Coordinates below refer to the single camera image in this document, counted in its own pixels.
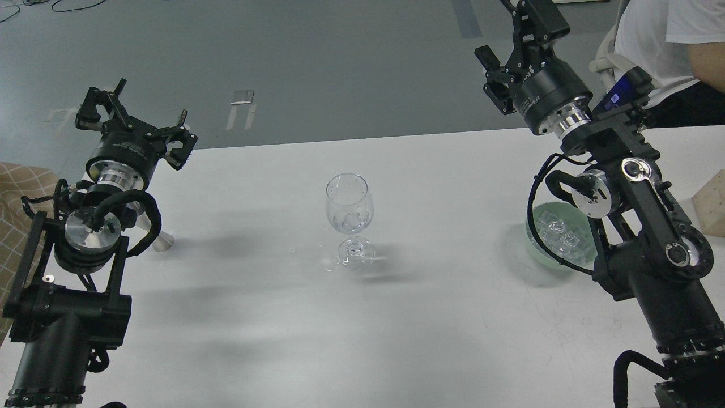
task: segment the person's arm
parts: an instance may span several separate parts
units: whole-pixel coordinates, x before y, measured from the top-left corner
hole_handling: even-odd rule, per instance
[[[725,93],[725,42],[687,44],[687,52],[694,77]]]

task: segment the white t-shirt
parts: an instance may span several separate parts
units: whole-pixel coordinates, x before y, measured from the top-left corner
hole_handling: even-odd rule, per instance
[[[620,20],[614,51],[660,82],[650,94],[652,107],[697,83],[687,44],[723,41],[725,0],[631,0]]]

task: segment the silver joint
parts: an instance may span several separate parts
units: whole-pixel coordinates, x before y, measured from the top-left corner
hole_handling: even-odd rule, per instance
[[[665,255],[667,260],[674,266],[688,266],[690,261],[690,251],[679,242],[670,242],[665,245]]]
[[[539,134],[553,131],[559,140],[564,140],[574,129],[592,121],[586,110],[586,104],[586,97],[576,97],[568,104],[554,110],[539,125]]]
[[[115,245],[121,236],[121,223],[113,213],[106,214],[103,226],[92,230],[87,223],[93,218],[94,207],[73,211],[65,222],[65,239],[81,253],[102,253]]]
[[[652,175],[652,167],[640,158],[626,158],[621,163],[622,173],[629,181],[643,181]]]
[[[100,160],[93,163],[88,175],[96,184],[117,187],[121,191],[144,189],[144,179],[132,167],[113,160]]]
[[[590,180],[594,190],[593,197],[587,197],[575,189],[571,189],[571,197],[581,212],[593,219],[603,219],[619,209],[621,200],[616,191],[609,187],[607,174],[604,171],[590,169],[577,177]]]

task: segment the cardboard box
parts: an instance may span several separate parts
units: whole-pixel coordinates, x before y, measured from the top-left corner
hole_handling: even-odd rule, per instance
[[[702,233],[725,237],[725,170],[720,170],[692,198]]]

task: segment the gray floor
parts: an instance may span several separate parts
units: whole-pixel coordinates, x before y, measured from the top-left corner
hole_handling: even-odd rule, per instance
[[[100,134],[75,129],[75,110],[89,86],[120,78],[121,102],[143,121],[169,126],[187,109],[198,148],[523,126],[482,93],[473,56],[484,44],[502,60],[510,54],[510,15],[498,0],[50,5],[0,23],[0,161],[77,179]],[[560,5],[572,34],[555,49],[595,97],[602,87],[587,65],[616,5]],[[12,11],[0,9],[0,20]],[[254,104],[231,118],[235,91],[247,89]]]

